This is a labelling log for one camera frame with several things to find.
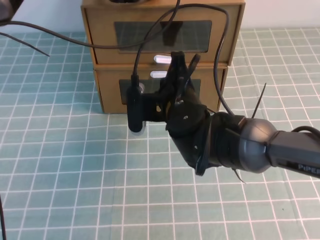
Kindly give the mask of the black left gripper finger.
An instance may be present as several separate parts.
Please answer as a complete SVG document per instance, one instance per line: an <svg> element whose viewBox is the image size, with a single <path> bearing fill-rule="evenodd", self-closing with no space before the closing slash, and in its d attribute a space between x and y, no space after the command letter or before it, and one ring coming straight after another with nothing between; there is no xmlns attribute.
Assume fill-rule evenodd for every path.
<svg viewBox="0 0 320 240"><path fill-rule="evenodd" d="M187 72L185 54L182 51L172 51L171 62L167 70L166 78L171 83L177 83Z"/></svg>

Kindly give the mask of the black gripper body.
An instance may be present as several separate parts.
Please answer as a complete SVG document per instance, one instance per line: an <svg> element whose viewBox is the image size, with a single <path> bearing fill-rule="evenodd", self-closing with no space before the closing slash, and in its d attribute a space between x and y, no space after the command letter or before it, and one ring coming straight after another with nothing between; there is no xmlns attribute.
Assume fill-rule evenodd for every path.
<svg viewBox="0 0 320 240"><path fill-rule="evenodd" d="M166 77L159 90L145 93L143 119L166 123L165 130L196 175L202 176L210 167L211 115L189 77Z"/></svg>

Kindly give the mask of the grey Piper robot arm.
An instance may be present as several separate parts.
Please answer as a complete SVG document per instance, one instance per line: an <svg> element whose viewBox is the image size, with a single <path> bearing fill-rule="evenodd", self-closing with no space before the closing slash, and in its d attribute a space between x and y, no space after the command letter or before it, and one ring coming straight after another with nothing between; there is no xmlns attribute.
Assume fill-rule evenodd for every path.
<svg viewBox="0 0 320 240"><path fill-rule="evenodd" d="M270 167L320 176L320 132L311 126L278 130L266 119L210 113L196 94L191 75L198 62L186 64L181 51L170 54L161 81L159 106L172 141L185 162L202 176L206 169L226 167L255 174Z"/></svg>

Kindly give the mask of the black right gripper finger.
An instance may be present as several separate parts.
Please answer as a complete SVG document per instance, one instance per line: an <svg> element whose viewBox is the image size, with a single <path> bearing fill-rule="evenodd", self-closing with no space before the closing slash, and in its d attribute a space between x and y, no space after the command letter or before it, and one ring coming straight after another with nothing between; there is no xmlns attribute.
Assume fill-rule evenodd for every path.
<svg viewBox="0 0 320 240"><path fill-rule="evenodd" d="M184 77L184 81L187 83L192 75L192 73L194 72L194 70L196 69L199 61L200 61L201 56L199 54L195 54L187 68L187 72L186 75Z"/></svg>

